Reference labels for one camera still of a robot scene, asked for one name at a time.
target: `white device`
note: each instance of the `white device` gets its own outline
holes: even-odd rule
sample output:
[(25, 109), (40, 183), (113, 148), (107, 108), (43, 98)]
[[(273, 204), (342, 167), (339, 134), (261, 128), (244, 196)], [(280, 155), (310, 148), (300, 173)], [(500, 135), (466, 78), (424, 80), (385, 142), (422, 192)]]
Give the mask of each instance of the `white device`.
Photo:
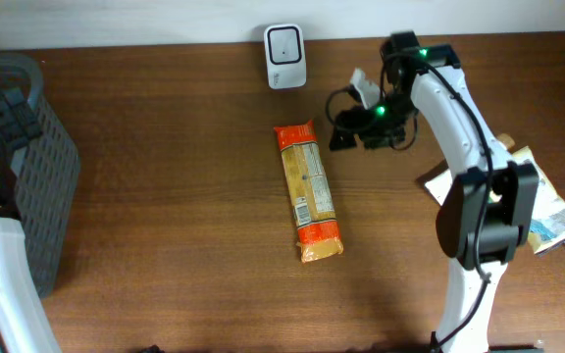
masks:
[(381, 89), (375, 83), (365, 78), (363, 70), (359, 68), (354, 69), (350, 84), (359, 93), (363, 108), (370, 109), (379, 103)]
[(0, 218), (0, 351), (60, 352), (29, 274), (26, 235)]
[[(481, 124), (491, 150), (494, 168), (506, 168), (507, 162), (513, 161), (513, 157), (489, 130), (468, 92), (463, 70), (452, 67), (441, 67), (437, 70), (459, 92)], [(472, 121), (458, 102), (451, 98), (450, 92), (437, 76), (432, 73), (416, 75), (411, 90), (411, 101), (427, 118), (453, 177), (473, 167), (478, 167), (482, 171), (488, 169), (488, 163), (482, 153), (479, 136)], [(482, 264), (482, 266), (486, 272), (491, 274), (491, 284), (472, 321), (441, 347), (443, 353), (488, 351), (488, 323), (491, 306), (498, 282), (507, 269), (507, 264), (491, 262)], [(481, 283), (482, 280), (476, 270), (467, 271), (458, 260), (449, 260), (446, 305), (436, 331), (437, 340), (444, 339), (465, 320), (477, 299)]]
[(306, 83), (304, 38), (299, 25), (270, 25), (263, 33), (270, 87), (300, 87)]

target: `orange snack package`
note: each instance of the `orange snack package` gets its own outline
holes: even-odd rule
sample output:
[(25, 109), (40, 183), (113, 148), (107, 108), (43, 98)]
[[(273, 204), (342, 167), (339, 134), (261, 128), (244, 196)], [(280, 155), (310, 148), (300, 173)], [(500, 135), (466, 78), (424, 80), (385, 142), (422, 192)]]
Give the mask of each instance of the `orange snack package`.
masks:
[(279, 137), (302, 262), (341, 254), (343, 244), (313, 122), (275, 127), (274, 130)]

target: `white wall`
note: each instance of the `white wall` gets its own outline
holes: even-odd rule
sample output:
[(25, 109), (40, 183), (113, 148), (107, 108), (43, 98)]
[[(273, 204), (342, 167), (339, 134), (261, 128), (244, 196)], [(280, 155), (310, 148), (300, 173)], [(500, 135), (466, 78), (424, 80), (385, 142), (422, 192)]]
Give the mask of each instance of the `white wall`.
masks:
[(565, 30), (565, 0), (0, 0), (0, 49)]

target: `food wrapper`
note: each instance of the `food wrapper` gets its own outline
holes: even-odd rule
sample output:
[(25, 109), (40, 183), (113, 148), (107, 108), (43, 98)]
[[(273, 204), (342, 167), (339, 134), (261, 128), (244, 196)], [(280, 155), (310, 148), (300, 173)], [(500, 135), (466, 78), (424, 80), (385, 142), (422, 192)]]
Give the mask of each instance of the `food wrapper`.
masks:
[(313, 122), (275, 127), (303, 263), (343, 252)]

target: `white plastic arm base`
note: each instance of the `white plastic arm base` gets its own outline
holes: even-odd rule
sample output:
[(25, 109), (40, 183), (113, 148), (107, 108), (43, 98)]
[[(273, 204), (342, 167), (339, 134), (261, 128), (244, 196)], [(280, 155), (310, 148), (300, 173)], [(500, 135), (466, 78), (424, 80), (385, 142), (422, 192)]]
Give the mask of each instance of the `white plastic arm base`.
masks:
[[(501, 265), (499, 261), (483, 264), (483, 270), (491, 274), (491, 283), (488, 285), (481, 306), (472, 321), (441, 347), (443, 353), (488, 352), (489, 315), (498, 282), (506, 269), (507, 264)], [(480, 289), (481, 278), (477, 271), (466, 271), (459, 261), (450, 259), (446, 305), (436, 330), (437, 341), (443, 340), (461, 325), (472, 309)]]
[(0, 334), (14, 352), (60, 352), (27, 266), (21, 223), (0, 218)]

